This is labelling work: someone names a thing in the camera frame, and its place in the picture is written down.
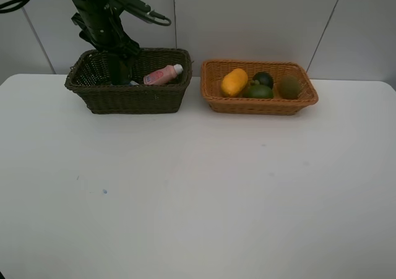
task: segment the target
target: wicker basket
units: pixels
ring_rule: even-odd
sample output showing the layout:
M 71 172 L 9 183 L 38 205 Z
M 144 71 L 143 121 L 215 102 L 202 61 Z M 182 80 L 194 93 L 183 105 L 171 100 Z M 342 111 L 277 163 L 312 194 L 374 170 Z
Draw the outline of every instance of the wicker basket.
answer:
M 169 84 L 144 85 L 143 77 L 169 64 L 181 64 L 183 73 Z M 180 108 L 190 83 L 190 55 L 182 49 L 142 49 L 132 66 L 133 79 L 141 85 L 112 86 L 106 53 L 96 50 L 81 55 L 67 76 L 65 86 L 78 94 L 95 114 L 174 113 Z
M 220 90 L 221 82 L 233 69 L 240 67 L 251 80 L 257 72 L 268 72 L 273 77 L 272 99 L 224 98 Z M 282 99 L 277 84 L 284 75 L 294 75 L 299 79 L 302 91 L 297 100 Z M 317 103 L 318 96 L 305 70 L 292 62 L 254 62 L 234 60 L 210 60 L 202 65 L 201 94 L 210 107 L 221 113 L 234 114 L 274 114 L 293 115 L 299 110 Z

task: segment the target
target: basket rim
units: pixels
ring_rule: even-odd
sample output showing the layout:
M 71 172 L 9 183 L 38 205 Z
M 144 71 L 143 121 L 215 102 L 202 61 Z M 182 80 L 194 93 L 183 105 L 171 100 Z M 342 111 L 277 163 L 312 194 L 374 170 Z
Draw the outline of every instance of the basket rim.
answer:
M 165 84 L 165 85 L 136 85 L 136 86 L 129 86 L 129 85 L 118 85 L 118 86 L 113 86 L 113 85 L 92 85 L 92 86 L 86 86 L 86 85 L 76 85 L 72 83 L 72 79 L 75 76 L 75 74 L 78 71 L 78 68 L 84 58 L 86 58 L 89 54 L 93 53 L 101 53 L 100 51 L 96 49 L 88 50 L 84 53 L 81 54 L 79 60 L 71 67 L 71 71 L 68 73 L 66 77 L 66 82 L 65 82 L 65 87 L 73 92 L 101 92 L 101 91 L 106 91 L 106 92 L 136 92 L 136 91 L 180 91 L 180 90 L 185 90 L 190 84 L 191 77 L 192 77 L 192 62 L 191 62 L 191 57 L 190 54 L 188 53 L 187 50 L 185 49 L 179 49 L 179 48 L 141 48 L 142 51 L 157 51 L 157 52 L 163 52 L 163 51 L 169 51 L 169 52 L 178 52 L 178 53 L 183 53 L 183 55 L 186 57 L 186 63 L 187 63 L 187 78 L 186 80 L 182 81 L 180 84 Z
M 236 63 L 236 64 L 268 64 L 268 65 L 283 65 L 283 66 L 293 66 L 296 67 L 303 75 L 304 81 L 307 83 L 308 88 L 313 94 L 313 97 L 305 100 L 287 100 L 284 98 L 268 98 L 268 99 L 259 99 L 259 98 L 224 98 L 224 97 L 215 97 L 207 92 L 206 89 L 206 75 L 207 75 L 207 66 L 211 63 Z M 319 101 L 319 96 L 308 77 L 306 71 L 299 64 L 295 62 L 282 62 L 282 61 L 242 61 L 239 59 L 208 59 L 202 63 L 201 66 L 201 77 L 200 77 L 200 90 L 203 98 L 209 103 L 216 104 L 245 104 L 245 105 L 276 105 L 276 106 L 311 106 L 315 105 Z

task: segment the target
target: orange wicker basket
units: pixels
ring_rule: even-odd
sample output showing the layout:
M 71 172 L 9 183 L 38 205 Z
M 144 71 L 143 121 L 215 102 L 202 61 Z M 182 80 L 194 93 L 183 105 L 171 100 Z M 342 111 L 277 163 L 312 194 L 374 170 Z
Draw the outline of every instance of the orange wicker basket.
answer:
M 220 84 L 228 73 L 240 67 L 247 72 L 251 80 L 257 72 L 268 72 L 273 77 L 272 99 L 224 98 Z M 301 85 L 297 100 L 285 100 L 278 94 L 278 83 L 284 75 L 296 76 Z M 234 114 L 274 114 L 293 115 L 299 110 L 317 103 L 318 96 L 305 70 L 293 62 L 259 62 L 214 59 L 202 64 L 201 94 L 210 107 L 221 113 Z

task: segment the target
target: white table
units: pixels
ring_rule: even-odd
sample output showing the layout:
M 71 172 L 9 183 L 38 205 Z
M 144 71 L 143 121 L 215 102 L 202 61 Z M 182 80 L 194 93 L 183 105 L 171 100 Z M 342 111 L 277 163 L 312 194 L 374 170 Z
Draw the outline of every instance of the white table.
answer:
M 315 80 L 290 117 L 94 115 L 65 76 L 0 86 L 7 279 L 396 278 L 396 93 Z

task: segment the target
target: yellow mango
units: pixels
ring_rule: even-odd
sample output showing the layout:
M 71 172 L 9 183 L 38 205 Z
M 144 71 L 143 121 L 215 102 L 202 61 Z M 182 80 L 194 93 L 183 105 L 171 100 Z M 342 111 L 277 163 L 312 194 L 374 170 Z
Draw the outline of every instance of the yellow mango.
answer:
M 233 98 L 239 95 L 247 84 L 246 72 L 242 69 L 235 69 L 224 77 L 221 88 L 225 97 Z

